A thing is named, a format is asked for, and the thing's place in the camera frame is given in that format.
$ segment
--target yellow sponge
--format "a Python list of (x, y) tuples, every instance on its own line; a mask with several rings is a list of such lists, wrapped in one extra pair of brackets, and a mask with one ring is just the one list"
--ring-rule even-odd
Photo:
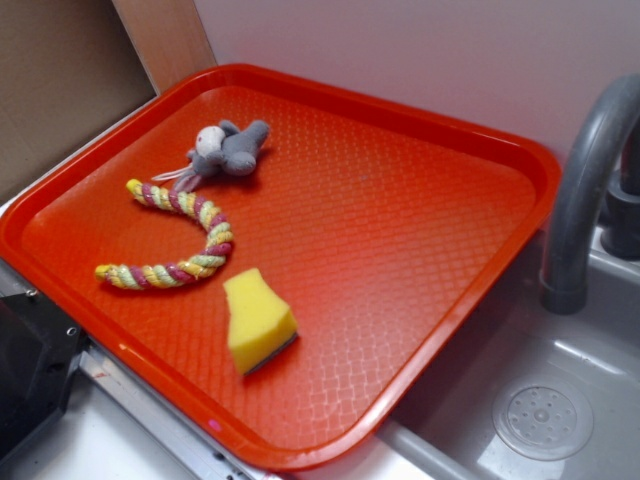
[(236, 369), (246, 375), (292, 342), (298, 324), (257, 268), (230, 278), (224, 290), (231, 311), (227, 345)]

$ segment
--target sink drain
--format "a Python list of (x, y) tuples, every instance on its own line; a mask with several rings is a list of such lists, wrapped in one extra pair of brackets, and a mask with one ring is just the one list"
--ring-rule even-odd
[(557, 378), (531, 375), (506, 385), (493, 404), (500, 438), (535, 460), (560, 460), (591, 437), (593, 413), (585, 396)]

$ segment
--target plastic tray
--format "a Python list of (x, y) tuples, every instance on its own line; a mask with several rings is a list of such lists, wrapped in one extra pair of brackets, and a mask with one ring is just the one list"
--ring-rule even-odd
[[(198, 191), (232, 225), (228, 263), (172, 290), (99, 284), (98, 264), (201, 249), (199, 226), (139, 205), (125, 184), (186, 165), (197, 132), (225, 118), (272, 128), (256, 172)], [(31, 188), (2, 218), (0, 254), (231, 452), (295, 470), (375, 430), (545, 219), (558, 177), (522, 138), (224, 66)], [(243, 378), (222, 282), (254, 266), (292, 306), (300, 338)]]

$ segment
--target grey plush mouse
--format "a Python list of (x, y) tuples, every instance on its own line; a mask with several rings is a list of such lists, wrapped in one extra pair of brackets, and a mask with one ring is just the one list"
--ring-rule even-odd
[(189, 166), (153, 180), (178, 178), (173, 190), (192, 192), (221, 170), (234, 176), (249, 175), (256, 168), (258, 152), (268, 135), (269, 125), (262, 120), (254, 120), (245, 130), (222, 120), (218, 127), (206, 127), (198, 133), (195, 148), (187, 153)]

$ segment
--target twisted rope toy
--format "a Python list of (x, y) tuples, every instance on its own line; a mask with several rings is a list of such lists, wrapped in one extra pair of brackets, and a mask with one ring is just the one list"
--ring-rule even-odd
[(183, 213), (197, 221), (207, 232), (202, 252), (189, 260), (164, 265), (99, 265), (95, 275), (114, 287), (132, 290), (179, 287), (213, 275), (224, 265), (231, 252), (233, 233), (226, 217), (213, 202), (195, 193), (167, 190), (139, 180), (129, 180), (127, 190), (141, 204), (173, 213)]

